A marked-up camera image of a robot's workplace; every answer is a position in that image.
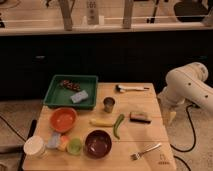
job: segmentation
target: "banana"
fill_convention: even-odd
[[[90,119],[90,124],[92,124],[93,126],[103,126],[103,127],[113,127],[114,126],[114,122],[113,121],[106,121],[103,119],[96,119],[96,118],[92,118]]]

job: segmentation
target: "white container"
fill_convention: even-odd
[[[24,144],[24,152],[33,157],[40,157],[44,154],[46,145],[40,136],[30,137]]]

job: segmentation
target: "dark brown bowl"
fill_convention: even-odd
[[[103,130],[91,132],[85,141],[85,151],[89,157],[102,158],[106,156],[112,147],[109,134]]]

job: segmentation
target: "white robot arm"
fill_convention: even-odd
[[[167,87],[158,94],[162,115],[164,119],[167,118],[166,122],[171,122],[172,117],[169,115],[174,111],[174,107],[184,103],[185,99],[194,102],[206,112],[213,113],[213,89],[204,83],[207,78],[208,70],[199,62],[168,72]]]

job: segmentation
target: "green pepper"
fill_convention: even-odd
[[[125,116],[124,114],[120,114],[113,126],[113,134],[117,139],[120,139],[120,136],[118,135],[118,127],[121,124],[121,122],[124,120]]]

